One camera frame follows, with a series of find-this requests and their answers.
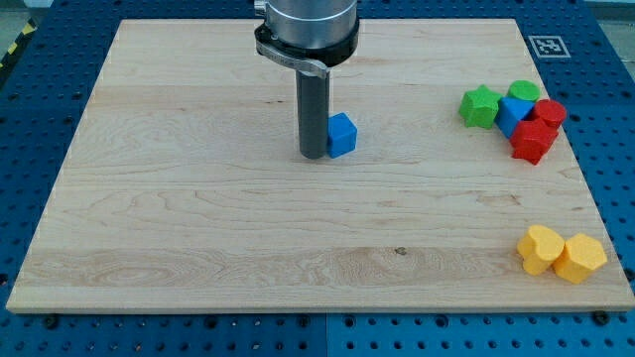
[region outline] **wooden board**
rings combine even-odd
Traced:
[[[633,306],[566,136],[533,167],[457,115],[480,83],[540,82],[512,20],[364,22],[331,92],[358,149],[318,161],[298,152],[294,73],[255,54],[256,24],[121,24],[10,310]],[[579,286],[526,275],[515,244],[536,223],[601,239],[609,263]]]

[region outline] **blue cube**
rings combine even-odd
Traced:
[[[518,123],[525,119],[534,108],[534,102],[516,98],[502,98],[498,102],[496,125],[505,138],[511,138]]]
[[[328,155],[334,159],[355,150],[357,128],[344,113],[328,118]]]

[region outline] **red block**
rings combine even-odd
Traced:
[[[543,99],[536,102],[527,120],[542,120],[547,126],[558,129],[567,119],[567,110],[553,99]]]
[[[512,158],[525,159],[536,165],[558,138],[558,129],[543,120],[521,121],[509,139],[514,153]]]

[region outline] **blue pegboard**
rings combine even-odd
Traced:
[[[0,91],[3,305],[119,21],[252,18],[252,6],[249,0],[54,3]],[[570,111],[567,135],[618,256],[635,276],[635,84],[581,1],[360,0],[358,6],[362,18],[516,19],[548,91]],[[531,36],[560,37],[570,57],[539,57]],[[0,310],[0,356],[512,353],[633,355],[635,313],[15,316]]]

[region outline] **toy block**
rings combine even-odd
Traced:
[[[537,165],[552,147],[558,137],[558,130],[550,128],[542,120],[521,121],[509,139],[514,153],[512,158],[525,159]]]
[[[529,114],[528,120],[542,120],[550,128],[558,129],[567,119],[567,110],[553,99],[539,100]]]
[[[509,86],[507,96],[535,102],[540,98],[540,88],[532,81],[516,80]]]
[[[563,253],[554,262],[554,271],[559,277],[580,284],[606,262],[602,243],[579,233],[565,242]]]
[[[543,225],[533,225],[518,242],[516,249],[523,257],[523,269],[537,276],[545,272],[558,259],[565,248],[565,239]]]
[[[357,128],[345,113],[328,118],[328,155],[334,159],[355,150]]]
[[[484,84],[466,91],[458,108],[458,113],[465,119],[465,126],[491,129],[498,114],[498,101],[502,97]]]
[[[496,125],[505,138],[509,139],[514,133],[514,129],[521,120],[524,120],[534,107],[534,102],[516,98],[505,97],[498,102],[498,116]]]

